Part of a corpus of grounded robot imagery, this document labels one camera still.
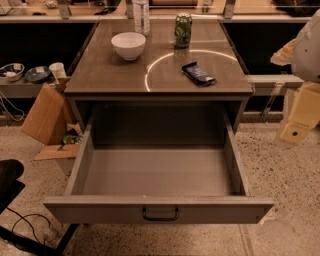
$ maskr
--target white bowl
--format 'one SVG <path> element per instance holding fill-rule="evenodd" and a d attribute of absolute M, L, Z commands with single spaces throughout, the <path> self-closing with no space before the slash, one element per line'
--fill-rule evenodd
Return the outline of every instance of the white bowl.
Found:
<path fill-rule="evenodd" d="M 146 38 L 136 32 L 126 32 L 111 39 L 113 49 L 125 60 L 135 60 L 143 52 Z"/>
<path fill-rule="evenodd" d="M 11 63 L 0 68 L 0 77 L 10 82 L 18 81 L 23 71 L 24 66 L 21 63 Z"/>

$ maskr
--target floor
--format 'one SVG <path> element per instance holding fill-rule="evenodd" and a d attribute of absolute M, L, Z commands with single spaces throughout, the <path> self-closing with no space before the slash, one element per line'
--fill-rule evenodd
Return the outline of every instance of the floor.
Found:
<path fill-rule="evenodd" d="M 320 129 L 300 145 L 275 145 L 278 123 L 241 123 L 236 135 L 253 196 L 272 197 L 275 206 L 257 225 L 89 225 L 80 226 L 65 255 L 244 255 L 316 256 L 320 251 Z M 43 145 L 20 131 L 0 127 L 0 159 L 15 158 L 25 166 L 26 184 L 10 208 L 22 215 L 47 216 L 58 233 L 66 229 L 46 210 L 44 197 L 62 195 L 68 177 L 54 160 L 33 161 Z M 0 225 L 11 229 L 19 219 L 5 210 Z M 47 223 L 30 217 L 42 240 Z M 19 222 L 15 231 L 32 237 Z M 52 246 L 58 240 L 51 241 Z M 0 241 L 0 255 L 24 256 Z"/>

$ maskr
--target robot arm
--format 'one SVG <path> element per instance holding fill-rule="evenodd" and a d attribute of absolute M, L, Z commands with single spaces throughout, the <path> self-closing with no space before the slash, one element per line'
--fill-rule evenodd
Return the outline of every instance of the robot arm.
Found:
<path fill-rule="evenodd" d="M 304 140 L 320 121 L 320 10 L 298 33 L 297 37 L 274 54 L 271 62 L 291 64 L 295 76 L 305 82 L 295 92 L 279 139 L 289 145 Z"/>

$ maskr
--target cable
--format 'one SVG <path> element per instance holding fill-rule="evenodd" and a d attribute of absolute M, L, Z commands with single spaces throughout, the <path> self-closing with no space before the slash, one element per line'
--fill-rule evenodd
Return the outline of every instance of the cable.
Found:
<path fill-rule="evenodd" d="M 4 99 L 5 99 L 15 110 L 18 110 L 19 112 L 22 113 L 21 118 L 17 119 L 17 118 L 15 118 L 15 117 L 13 117 L 13 115 L 11 115 L 11 113 L 8 111 L 8 109 L 6 108 L 6 106 L 5 106 L 5 104 L 4 104 L 4 101 L 3 101 Z M 11 101 L 10 101 L 1 91 L 0 91 L 0 105 L 3 107 L 3 109 L 6 111 L 6 113 L 7 113 L 14 121 L 19 122 L 19 121 L 21 121 L 21 120 L 24 118 L 24 116 L 25 116 L 24 111 L 21 110 L 21 109 L 16 108 L 16 107 L 11 103 Z"/>
<path fill-rule="evenodd" d="M 38 239 L 38 237 L 37 237 L 36 234 L 35 234 L 35 229 L 34 229 L 33 225 L 32 225 L 26 218 L 27 218 L 27 217 L 31 217 L 31 216 L 39 216 L 39 217 L 42 217 L 42 218 L 44 218 L 44 219 L 48 222 L 48 226 L 50 227 L 50 226 L 51 226 L 51 222 L 50 222 L 50 220 L 49 220 L 47 217 L 45 217 L 45 216 L 43 216 L 43 215 L 41 215 L 41 214 L 37 214 L 37 213 L 27 214 L 27 215 L 25 215 L 25 216 L 22 216 L 20 213 L 12 210 L 12 209 L 9 208 L 8 206 L 5 206 L 5 205 L 3 205 L 3 204 L 1 204 L 1 203 L 0 203 L 0 205 L 1 205 L 2 208 L 6 208 L 7 210 L 13 212 L 14 214 L 16 214 L 16 215 L 18 215 L 18 216 L 20 217 L 20 219 L 17 220 L 17 221 L 14 223 L 14 225 L 13 225 L 13 227 L 12 227 L 12 229 L 11 229 L 11 232 L 12 232 L 12 233 L 14 233 L 14 228 L 15 228 L 15 226 L 16 226 L 21 220 L 24 220 L 24 221 L 25 221 L 26 223 L 28 223 L 28 225 L 31 227 L 31 229 L 32 229 L 32 234 L 33 234 L 34 238 L 36 239 L 36 241 L 37 241 L 39 244 L 43 244 L 43 245 L 45 246 L 45 241 L 43 241 L 43 243 L 40 242 L 40 240 Z M 22 248 L 19 248 L 15 243 L 13 243 L 13 245 L 14 245 L 18 250 L 25 251 L 25 250 L 23 250 Z"/>

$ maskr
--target green can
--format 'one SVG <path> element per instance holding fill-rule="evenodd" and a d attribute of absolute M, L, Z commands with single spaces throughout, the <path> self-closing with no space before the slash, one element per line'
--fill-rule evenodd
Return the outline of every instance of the green can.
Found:
<path fill-rule="evenodd" d="M 176 17 L 176 28 L 174 31 L 175 47 L 187 48 L 191 40 L 192 18 L 189 13 L 179 13 Z"/>

